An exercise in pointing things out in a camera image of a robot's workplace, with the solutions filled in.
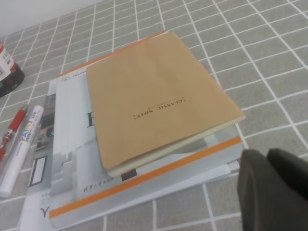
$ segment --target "brown notebook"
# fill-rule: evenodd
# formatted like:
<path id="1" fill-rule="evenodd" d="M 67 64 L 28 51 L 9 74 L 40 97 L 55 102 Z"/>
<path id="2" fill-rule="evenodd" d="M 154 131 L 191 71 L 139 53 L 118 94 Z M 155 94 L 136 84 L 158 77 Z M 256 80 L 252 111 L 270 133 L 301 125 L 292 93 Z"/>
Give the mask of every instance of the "brown notebook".
<path id="1" fill-rule="evenodd" d="M 174 33 L 88 67 L 103 166 L 118 176 L 244 119 Z"/>

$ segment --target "book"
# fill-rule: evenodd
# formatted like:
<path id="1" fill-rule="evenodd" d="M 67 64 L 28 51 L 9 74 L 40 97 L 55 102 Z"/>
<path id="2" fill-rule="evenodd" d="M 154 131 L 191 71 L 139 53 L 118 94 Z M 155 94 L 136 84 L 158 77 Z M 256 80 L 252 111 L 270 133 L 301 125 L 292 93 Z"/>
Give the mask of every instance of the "book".
<path id="1" fill-rule="evenodd" d="M 245 118 L 175 33 L 87 68 L 104 168 L 116 177 Z"/>

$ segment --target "gray tiled floor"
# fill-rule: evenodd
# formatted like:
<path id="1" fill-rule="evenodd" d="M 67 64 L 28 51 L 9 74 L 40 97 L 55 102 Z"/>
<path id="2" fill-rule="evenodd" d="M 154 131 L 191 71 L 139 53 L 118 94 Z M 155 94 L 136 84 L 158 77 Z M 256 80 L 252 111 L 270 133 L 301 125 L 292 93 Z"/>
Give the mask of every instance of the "gray tiled floor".
<path id="1" fill-rule="evenodd" d="M 262 153 L 280 147 L 308 159 L 307 0 L 106 0 L 0 38 L 26 74 L 21 86 L 0 99 L 0 135 L 22 104 L 44 104 L 48 82 L 61 72 L 163 29 L 178 34 L 246 112 L 239 124 L 246 147 Z M 8 209 L 0 214 L 0 231 L 18 224 L 32 156 L 14 198 L 0 201 L 0 211 Z M 236 179 L 67 231 L 239 231 Z"/>

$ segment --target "pen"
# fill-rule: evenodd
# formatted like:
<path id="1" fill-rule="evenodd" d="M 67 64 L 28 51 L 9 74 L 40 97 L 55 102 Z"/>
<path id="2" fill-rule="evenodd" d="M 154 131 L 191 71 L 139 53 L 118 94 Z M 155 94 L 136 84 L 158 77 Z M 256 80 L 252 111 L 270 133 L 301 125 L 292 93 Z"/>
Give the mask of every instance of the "pen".
<path id="1" fill-rule="evenodd" d="M 28 111 L 28 104 L 25 104 L 22 106 L 17 114 L 15 115 L 15 118 L 11 122 L 11 124 L 8 127 L 7 132 L 2 137 L 2 143 L 0 144 L 0 161 L 3 159 L 5 155 L 5 150 L 8 144 L 12 141 L 15 132 L 18 130 L 19 126 L 21 125 L 22 121 L 24 120 L 26 114 Z"/>

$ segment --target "paint marker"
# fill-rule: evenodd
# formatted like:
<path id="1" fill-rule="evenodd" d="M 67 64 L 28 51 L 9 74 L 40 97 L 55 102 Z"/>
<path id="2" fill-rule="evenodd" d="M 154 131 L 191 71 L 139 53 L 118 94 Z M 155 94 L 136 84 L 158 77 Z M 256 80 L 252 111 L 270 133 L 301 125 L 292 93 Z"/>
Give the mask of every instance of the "paint marker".
<path id="1" fill-rule="evenodd" d="M 44 108 L 35 106 L 0 185 L 0 197 L 10 197 L 34 139 Z"/>

